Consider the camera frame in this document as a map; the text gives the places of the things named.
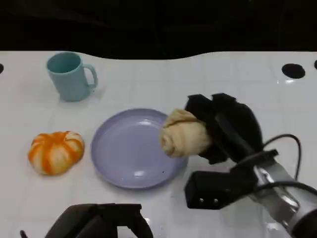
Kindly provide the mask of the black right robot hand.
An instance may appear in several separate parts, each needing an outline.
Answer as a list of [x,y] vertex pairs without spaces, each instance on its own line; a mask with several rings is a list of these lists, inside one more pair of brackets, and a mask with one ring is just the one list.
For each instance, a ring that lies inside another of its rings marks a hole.
[[211,145],[199,156],[209,164],[227,159],[239,163],[263,150],[262,131],[253,111],[236,98],[225,93],[213,94],[211,99],[190,95],[185,110],[205,124]]

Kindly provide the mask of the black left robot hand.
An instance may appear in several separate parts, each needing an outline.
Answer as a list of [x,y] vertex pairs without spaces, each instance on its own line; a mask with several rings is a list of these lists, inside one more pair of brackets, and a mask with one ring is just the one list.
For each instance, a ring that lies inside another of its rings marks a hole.
[[68,207],[46,234],[47,238],[116,238],[127,227],[138,238],[153,233],[141,215],[141,204],[78,204]]

